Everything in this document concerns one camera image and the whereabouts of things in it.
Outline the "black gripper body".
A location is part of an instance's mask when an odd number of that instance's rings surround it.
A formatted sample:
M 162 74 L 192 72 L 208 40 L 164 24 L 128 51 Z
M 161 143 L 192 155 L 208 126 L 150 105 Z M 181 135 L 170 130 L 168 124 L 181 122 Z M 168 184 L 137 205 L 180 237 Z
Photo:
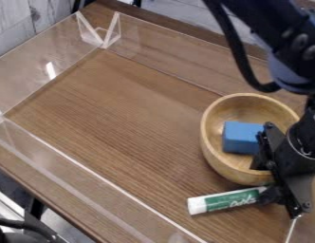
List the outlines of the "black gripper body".
M 287 204 L 283 206 L 295 219 L 313 208 L 315 119 L 303 117 L 285 133 L 268 121 L 256 139 L 259 150 L 265 150 L 269 155 L 271 185 L 288 188 Z

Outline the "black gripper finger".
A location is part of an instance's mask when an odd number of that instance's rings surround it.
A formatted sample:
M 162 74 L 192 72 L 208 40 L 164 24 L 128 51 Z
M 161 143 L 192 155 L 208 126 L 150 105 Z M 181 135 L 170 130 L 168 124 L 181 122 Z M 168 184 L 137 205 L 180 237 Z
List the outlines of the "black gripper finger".
M 260 205 L 268 205 L 276 203 L 279 205 L 287 204 L 288 188 L 277 185 L 271 185 L 265 191 L 260 194 L 257 203 Z
M 259 150 L 259 152 L 253 156 L 251 168 L 259 171 L 268 171 L 269 170 L 268 162 L 269 162 L 268 152 L 265 150 Z

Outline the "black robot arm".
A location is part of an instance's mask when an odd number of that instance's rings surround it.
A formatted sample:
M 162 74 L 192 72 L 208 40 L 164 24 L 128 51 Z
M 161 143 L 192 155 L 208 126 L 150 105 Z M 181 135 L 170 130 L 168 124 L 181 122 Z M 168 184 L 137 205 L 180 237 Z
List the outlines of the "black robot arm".
M 267 122 L 257 134 L 255 167 L 271 171 L 275 184 L 260 202 L 280 203 L 291 217 L 312 211 L 315 178 L 315 11 L 300 9 L 293 0 L 216 0 L 208 5 L 225 33 L 231 52 L 247 83 L 272 93 L 281 89 L 304 95 L 307 103 L 299 121 L 285 131 Z M 265 46 L 272 81 L 255 76 L 232 11 Z

